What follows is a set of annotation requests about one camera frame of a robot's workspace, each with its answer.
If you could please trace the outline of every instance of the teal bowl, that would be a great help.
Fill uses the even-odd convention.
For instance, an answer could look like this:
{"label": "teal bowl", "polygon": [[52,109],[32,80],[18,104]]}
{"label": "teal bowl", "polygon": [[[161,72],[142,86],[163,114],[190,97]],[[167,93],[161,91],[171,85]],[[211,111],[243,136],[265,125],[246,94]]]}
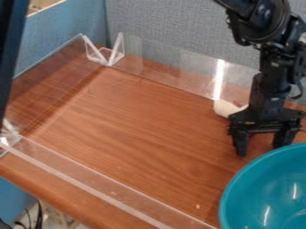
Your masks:
{"label": "teal bowl", "polygon": [[234,176],[221,199],[222,229],[306,228],[306,144],[280,148]]}

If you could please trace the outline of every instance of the wooden surface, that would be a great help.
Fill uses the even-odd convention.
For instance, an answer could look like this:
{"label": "wooden surface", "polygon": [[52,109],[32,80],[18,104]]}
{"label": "wooden surface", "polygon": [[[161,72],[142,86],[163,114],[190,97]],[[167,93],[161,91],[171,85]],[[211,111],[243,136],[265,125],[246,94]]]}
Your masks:
{"label": "wooden surface", "polygon": [[[210,100],[80,64],[83,50],[70,50],[16,81],[8,119],[39,144],[219,227],[222,191],[271,136],[254,136],[249,157],[237,157]],[[154,228],[12,155],[0,174],[91,228]]]}

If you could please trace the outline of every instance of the blue bowl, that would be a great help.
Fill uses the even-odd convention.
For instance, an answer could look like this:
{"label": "blue bowl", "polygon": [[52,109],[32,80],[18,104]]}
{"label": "blue bowl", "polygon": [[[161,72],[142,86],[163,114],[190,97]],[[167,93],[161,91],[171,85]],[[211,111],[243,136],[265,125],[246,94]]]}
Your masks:
{"label": "blue bowl", "polygon": [[271,151],[235,175],[219,218],[222,229],[306,228],[306,144]]}

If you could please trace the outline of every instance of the bowl rim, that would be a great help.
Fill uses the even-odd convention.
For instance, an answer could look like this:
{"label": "bowl rim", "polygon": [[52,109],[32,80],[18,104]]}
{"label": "bowl rim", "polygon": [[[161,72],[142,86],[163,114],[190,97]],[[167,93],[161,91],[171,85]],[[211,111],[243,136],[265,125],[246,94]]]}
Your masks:
{"label": "bowl rim", "polygon": [[293,145],[289,145],[286,147],[277,148],[277,149],[269,151],[263,156],[261,156],[255,160],[253,160],[242,168],[242,170],[235,174],[235,176],[233,177],[233,179],[230,180],[230,182],[229,182],[229,184],[226,186],[226,189],[225,189],[222,197],[221,197],[219,221],[221,221],[221,228],[222,229],[231,229],[230,224],[229,224],[229,220],[227,220],[227,217],[226,217],[226,204],[227,204],[227,200],[229,200],[229,197],[230,197],[230,192],[233,190],[233,187],[238,183],[238,181],[242,178],[242,176],[249,172],[249,170],[251,170],[251,168],[254,168],[263,161],[269,160],[271,157],[274,157],[274,156],[277,156],[278,154],[282,154],[282,153],[292,153],[289,151],[289,149],[301,148],[301,147],[306,147],[306,143],[297,143],[297,144],[293,144]]}

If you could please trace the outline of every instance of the wooden table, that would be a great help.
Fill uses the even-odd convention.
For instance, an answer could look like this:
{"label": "wooden table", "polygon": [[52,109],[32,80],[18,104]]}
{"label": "wooden table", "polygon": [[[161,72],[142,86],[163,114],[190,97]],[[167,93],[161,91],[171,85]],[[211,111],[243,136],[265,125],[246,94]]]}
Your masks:
{"label": "wooden table", "polygon": [[[7,117],[39,144],[217,227],[227,182],[271,149],[271,136],[254,136],[235,156],[209,99],[87,62],[79,44],[16,80]],[[154,228],[11,154],[0,174],[91,228]]]}

